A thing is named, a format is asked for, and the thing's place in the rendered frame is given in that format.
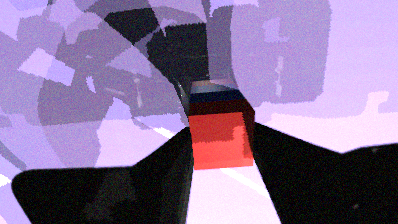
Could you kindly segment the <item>red block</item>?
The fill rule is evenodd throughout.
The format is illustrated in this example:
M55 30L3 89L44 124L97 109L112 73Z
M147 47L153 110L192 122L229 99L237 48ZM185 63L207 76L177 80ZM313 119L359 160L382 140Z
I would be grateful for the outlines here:
M194 170L253 166L255 110L247 99L190 103Z

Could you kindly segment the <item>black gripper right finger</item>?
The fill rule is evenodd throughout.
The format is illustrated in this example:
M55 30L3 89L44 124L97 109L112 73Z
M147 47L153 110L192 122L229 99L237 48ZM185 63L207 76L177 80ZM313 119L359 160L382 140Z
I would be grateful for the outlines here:
M398 143L341 153L255 122L253 158L281 224L359 224L374 186L398 180Z

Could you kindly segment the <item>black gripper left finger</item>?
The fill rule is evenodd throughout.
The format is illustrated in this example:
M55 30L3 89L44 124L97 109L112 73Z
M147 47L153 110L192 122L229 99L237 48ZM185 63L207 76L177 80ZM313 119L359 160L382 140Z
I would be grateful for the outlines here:
M190 127L133 166L30 169L11 191L30 224L187 224Z

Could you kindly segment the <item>blue block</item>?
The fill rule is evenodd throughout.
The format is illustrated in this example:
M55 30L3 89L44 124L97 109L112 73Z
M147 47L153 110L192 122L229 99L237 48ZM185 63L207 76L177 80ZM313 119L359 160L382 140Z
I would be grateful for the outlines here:
M240 90L216 91L190 94L190 103L246 99Z

